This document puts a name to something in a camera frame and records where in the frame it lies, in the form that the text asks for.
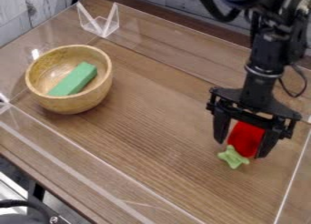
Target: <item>wooden bowl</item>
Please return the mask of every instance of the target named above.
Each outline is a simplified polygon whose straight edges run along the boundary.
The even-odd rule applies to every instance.
[[[75,95],[55,97],[47,92],[83,62],[98,67],[98,75]],[[94,46],[60,46],[46,52],[30,65],[26,84],[42,107],[62,114],[76,114],[100,104],[112,85],[112,62]]]

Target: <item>small green toy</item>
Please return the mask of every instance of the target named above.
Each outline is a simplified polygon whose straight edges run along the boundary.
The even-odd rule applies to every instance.
[[[250,160],[240,156],[234,146],[227,146],[227,150],[218,154],[220,160],[226,161],[231,169],[236,169],[240,164],[250,164]]]

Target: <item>table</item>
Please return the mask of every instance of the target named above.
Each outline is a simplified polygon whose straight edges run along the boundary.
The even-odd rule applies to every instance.
[[[112,2],[83,4],[107,15]],[[1,155],[95,223],[306,223],[304,122],[247,167],[234,171],[216,158],[208,90],[240,87],[250,50],[124,5],[119,12],[108,39],[83,31],[74,6],[1,49],[0,91],[11,99],[0,108]],[[115,70],[106,100],[74,116],[47,112],[23,82],[34,50],[67,44],[100,48]],[[299,86],[291,71],[286,77]],[[310,113],[310,89],[292,100],[276,87],[276,96]],[[290,183],[299,158],[303,176]]]

